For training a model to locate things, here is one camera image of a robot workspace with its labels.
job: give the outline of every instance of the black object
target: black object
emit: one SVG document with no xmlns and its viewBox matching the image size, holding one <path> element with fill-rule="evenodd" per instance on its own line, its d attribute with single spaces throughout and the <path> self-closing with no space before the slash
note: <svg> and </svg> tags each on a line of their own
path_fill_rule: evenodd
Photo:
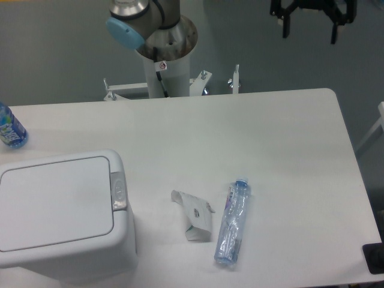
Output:
<svg viewBox="0 0 384 288">
<path fill-rule="evenodd" d="M 371 274 L 384 273 L 384 243 L 365 244 L 362 247 Z"/>
<path fill-rule="evenodd" d="M 337 40 L 337 27 L 352 23 L 356 17 L 357 0 L 345 0 L 345 2 L 347 4 L 347 13 L 343 14 L 334 0 L 293 0 L 287 8 L 281 7 L 281 0 L 271 0 L 269 13 L 283 21 L 283 38 L 287 38 L 289 35 L 290 14 L 296 8 L 323 10 L 334 24 L 331 44 L 335 44 Z"/>
</svg>

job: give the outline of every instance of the white trash can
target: white trash can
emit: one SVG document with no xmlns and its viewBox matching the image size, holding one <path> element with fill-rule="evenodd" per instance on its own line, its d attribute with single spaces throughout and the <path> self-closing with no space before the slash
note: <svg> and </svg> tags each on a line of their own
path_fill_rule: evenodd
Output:
<svg viewBox="0 0 384 288">
<path fill-rule="evenodd" d="M 124 167 L 112 150 L 0 166 L 0 268 L 78 283 L 137 266 Z"/>
</svg>

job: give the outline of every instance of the bottle label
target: bottle label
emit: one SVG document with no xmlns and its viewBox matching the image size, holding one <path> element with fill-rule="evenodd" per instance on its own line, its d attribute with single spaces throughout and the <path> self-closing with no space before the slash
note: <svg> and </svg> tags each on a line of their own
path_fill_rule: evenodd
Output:
<svg viewBox="0 0 384 288">
<path fill-rule="evenodd" d="M 13 116 L 6 116 L 5 123 L 0 125 L 0 139 L 8 146 L 17 145 L 25 139 L 23 125 Z"/>
<path fill-rule="evenodd" d="M 228 189 L 228 196 L 227 196 L 227 202 L 226 202 L 225 209 L 227 209 L 230 206 L 230 203 L 232 202 L 232 198 L 233 198 L 233 193 L 234 192 L 235 192 L 235 189 L 232 186 L 230 186 L 229 189 Z"/>
</svg>

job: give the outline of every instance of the trash can lid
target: trash can lid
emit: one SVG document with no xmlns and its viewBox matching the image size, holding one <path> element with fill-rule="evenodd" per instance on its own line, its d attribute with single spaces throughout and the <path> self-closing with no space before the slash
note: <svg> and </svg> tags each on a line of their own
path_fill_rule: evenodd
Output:
<svg viewBox="0 0 384 288">
<path fill-rule="evenodd" d="M 0 168 L 0 251 L 102 236 L 112 229 L 106 158 Z"/>
</svg>

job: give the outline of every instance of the plastic water bottle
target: plastic water bottle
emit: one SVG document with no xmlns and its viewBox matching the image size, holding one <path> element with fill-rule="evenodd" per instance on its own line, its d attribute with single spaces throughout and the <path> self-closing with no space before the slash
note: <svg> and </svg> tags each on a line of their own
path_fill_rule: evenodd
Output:
<svg viewBox="0 0 384 288">
<path fill-rule="evenodd" d="M 215 252 L 218 263 L 232 265 L 238 260 L 250 195 L 247 178 L 231 183 Z"/>
<path fill-rule="evenodd" d="M 11 109 L 0 102 L 0 139 L 9 147 L 17 149 L 28 141 L 23 125 L 12 114 Z"/>
</svg>

